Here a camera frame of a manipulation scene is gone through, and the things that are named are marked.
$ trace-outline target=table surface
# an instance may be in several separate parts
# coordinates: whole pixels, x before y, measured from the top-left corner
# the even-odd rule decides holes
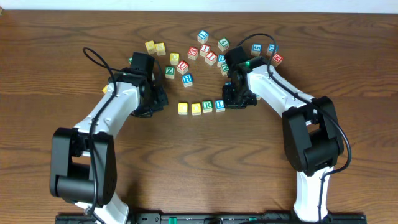
[[[264,101],[245,110],[179,116],[177,104],[221,98],[228,79],[199,47],[267,32],[284,61],[278,72],[300,90],[328,96],[353,148],[331,178],[328,209],[363,212],[368,223],[396,223],[398,208],[398,16],[377,14],[4,11],[0,17],[0,223],[52,223],[81,212],[49,192],[51,139],[99,102],[108,73],[83,55],[95,49],[128,67],[144,42],[165,42],[164,68],[178,52],[195,81],[164,80],[169,106],[151,119],[130,117],[115,142],[116,191],[131,208],[165,213],[290,210],[296,173],[283,148],[282,120]],[[256,37],[243,44],[249,53]],[[346,160],[346,152],[337,167]]]

